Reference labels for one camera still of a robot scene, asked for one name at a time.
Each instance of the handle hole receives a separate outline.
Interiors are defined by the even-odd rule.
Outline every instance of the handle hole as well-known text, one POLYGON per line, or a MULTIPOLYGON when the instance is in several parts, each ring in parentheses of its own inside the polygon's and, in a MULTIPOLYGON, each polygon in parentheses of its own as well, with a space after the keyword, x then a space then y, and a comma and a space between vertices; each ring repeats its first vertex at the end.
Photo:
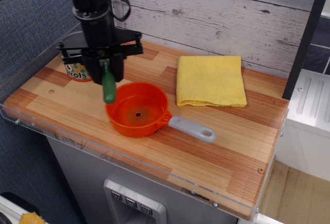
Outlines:
POLYGON ((203 131, 202 131, 202 134, 203 134, 203 135, 206 135, 206 136, 212 136, 212 132, 209 131, 209 130, 203 130, 203 131))

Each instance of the wooden tabletop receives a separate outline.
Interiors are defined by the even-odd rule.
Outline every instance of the wooden tabletop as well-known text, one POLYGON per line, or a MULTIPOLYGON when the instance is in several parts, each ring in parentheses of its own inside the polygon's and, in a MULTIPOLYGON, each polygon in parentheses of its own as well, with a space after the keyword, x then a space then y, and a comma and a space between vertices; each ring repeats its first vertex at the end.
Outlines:
POLYGON ((125 60, 124 80, 118 85, 144 81, 161 87, 170 112, 211 128, 217 135, 213 143, 168 126, 140 138, 119 134, 105 113, 102 87, 71 80, 60 56, 13 93, 4 110, 59 139, 62 135, 98 149, 191 196, 249 217, 287 111, 288 101, 281 98, 287 80, 243 68, 246 107, 178 107, 178 59, 191 54, 150 42, 143 42, 143 48, 144 54, 125 60))

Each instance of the white wood panel wall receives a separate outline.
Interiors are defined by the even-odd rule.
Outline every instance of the white wood panel wall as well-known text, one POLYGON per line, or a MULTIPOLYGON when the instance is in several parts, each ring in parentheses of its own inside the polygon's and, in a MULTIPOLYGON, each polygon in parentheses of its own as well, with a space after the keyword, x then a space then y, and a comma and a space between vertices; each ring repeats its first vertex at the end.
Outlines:
POLYGON ((243 67, 287 78, 313 1, 130 0, 120 26, 199 55, 240 55, 243 67))

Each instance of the light wood floor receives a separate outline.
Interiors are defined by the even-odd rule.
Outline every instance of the light wood floor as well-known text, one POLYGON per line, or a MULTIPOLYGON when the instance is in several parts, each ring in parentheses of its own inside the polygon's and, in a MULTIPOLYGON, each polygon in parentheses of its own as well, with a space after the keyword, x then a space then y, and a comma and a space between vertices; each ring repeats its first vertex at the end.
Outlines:
POLYGON ((330 223, 330 182, 275 162, 260 212, 285 224, 330 223))

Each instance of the green handle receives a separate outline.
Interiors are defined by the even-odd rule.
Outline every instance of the green handle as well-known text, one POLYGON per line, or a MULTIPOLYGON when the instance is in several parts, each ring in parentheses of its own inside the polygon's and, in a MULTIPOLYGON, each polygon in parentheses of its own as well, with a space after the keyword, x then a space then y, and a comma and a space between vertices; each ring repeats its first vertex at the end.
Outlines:
POLYGON ((103 100, 112 104, 116 100, 116 80, 112 73, 106 72, 102 77, 103 100))
POLYGON ((106 104, 112 104, 116 100, 116 79, 110 71, 110 62, 105 59, 101 61, 103 68, 102 86, 103 100, 106 104))

